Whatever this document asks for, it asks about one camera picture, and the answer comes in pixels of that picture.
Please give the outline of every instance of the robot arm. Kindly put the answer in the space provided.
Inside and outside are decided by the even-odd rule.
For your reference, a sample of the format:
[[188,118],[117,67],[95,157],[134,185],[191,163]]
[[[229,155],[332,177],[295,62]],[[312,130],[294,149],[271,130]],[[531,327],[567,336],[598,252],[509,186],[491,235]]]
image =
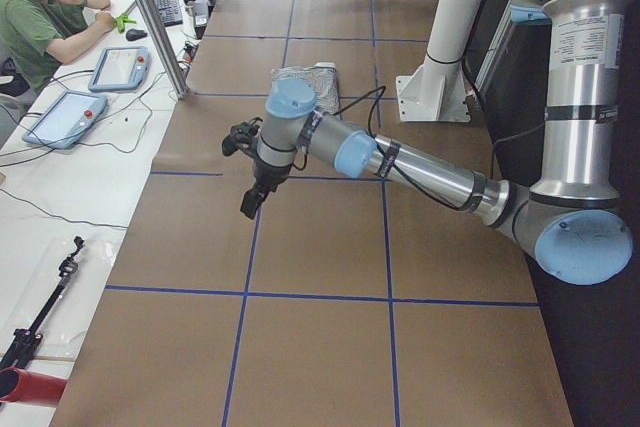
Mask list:
[[474,213],[573,284],[603,282],[633,251],[632,235],[614,212],[609,184],[616,119],[618,54],[624,12],[632,0],[527,0],[553,23],[542,175],[530,189],[456,167],[315,109],[315,92],[287,79],[273,85],[264,122],[234,126],[223,152],[254,160],[254,187],[242,212],[254,218],[284,182],[298,151],[352,178],[365,170],[420,190],[449,208]]

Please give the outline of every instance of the white desk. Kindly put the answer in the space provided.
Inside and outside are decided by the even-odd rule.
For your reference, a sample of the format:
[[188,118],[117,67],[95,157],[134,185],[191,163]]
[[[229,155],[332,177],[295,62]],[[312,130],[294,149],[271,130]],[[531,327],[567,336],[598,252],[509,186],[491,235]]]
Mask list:
[[[113,15],[121,10],[113,6]],[[146,27],[136,10],[130,14],[138,24],[127,28]],[[185,41],[194,42],[190,17],[184,14],[184,24],[167,29],[174,51],[178,53]],[[162,63],[150,36],[127,42],[124,34],[113,30],[89,52],[70,65],[61,67],[56,77],[79,70],[93,69],[104,47],[144,45],[151,52],[149,71],[143,85],[133,93],[108,94],[109,107],[80,142],[86,144],[112,143],[122,150],[133,149],[139,133],[148,119],[137,148],[129,154],[109,145],[76,145],[69,151],[53,151],[39,159],[20,165],[1,167],[7,179],[2,189],[28,199],[56,215],[73,220],[127,226],[146,182],[151,161],[162,141],[176,102],[170,82],[162,76],[144,96],[142,103],[133,102],[148,89],[163,71]],[[87,91],[90,74],[71,75],[62,79],[70,90]],[[60,95],[64,87],[52,82],[38,97],[30,112],[42,113]],[[30,127],[35,116],[25,117],[21,125]],[[48,149],[39,148],[13,155],[9,152],[32,147],[21,140],[24,129],[16,128],[0,154],[0,165],[37,157]],[[43,324],[45,338],[39,356],[60,357],[62,361],[36,360],[30,370],[68,378],[83,339],[83,332],[95,310],[109,270],[115,260],[125,228],[96,227],[71,224],[50,218],[33,206],[19,202],[0,192],[0,353],[4,353],[13,339],[12,320],[28,327],[38,314],[59,280],[58,266],[75,247],[72,240],[79,235],[86,248],[78,255],[78,274],[74,277],[65,298],[59,302]],[[22,312],[14,312],[20,307]],[[60,333],[73,331],[74,339],[61,348]],[[54,409],[25,404],[6,404],[0,412],[3,427],[44,427],[49,424]]]

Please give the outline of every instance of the green object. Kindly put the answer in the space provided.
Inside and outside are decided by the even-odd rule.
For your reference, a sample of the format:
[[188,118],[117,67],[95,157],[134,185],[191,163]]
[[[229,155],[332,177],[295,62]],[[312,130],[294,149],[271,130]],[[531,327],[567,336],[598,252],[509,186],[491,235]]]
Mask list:
[[116,17],[116,27],[121,34],[124,32],[124,24],[137,24],[137,22],[130,19],[128,14],[122,13]]
[[57,0],[0,0],[0,41],[29,85],[40,93],[60,67],[46,50],[53,39],[66,39],[87,28],[79,5]]

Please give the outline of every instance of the warning label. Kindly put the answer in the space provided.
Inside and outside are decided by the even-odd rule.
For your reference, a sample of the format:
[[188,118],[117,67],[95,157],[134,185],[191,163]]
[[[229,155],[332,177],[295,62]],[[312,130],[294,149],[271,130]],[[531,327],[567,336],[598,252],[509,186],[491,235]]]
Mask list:
[[611,14],[554,25],[549,70],[591,64],[617,69],[623,22],[622,15]]

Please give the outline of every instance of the tablet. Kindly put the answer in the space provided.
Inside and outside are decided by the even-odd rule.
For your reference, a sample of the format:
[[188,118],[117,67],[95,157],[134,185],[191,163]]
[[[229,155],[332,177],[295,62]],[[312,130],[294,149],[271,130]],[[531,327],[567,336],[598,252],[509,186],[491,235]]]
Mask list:
[[67,90],[22,136],[22,140],[52,149],[68,149],[91,128],[106,106],[105,95]]
[[89,81],[91,92],[135,90],[144,81],[149,65],[146,47],[106,48],[100,54]]

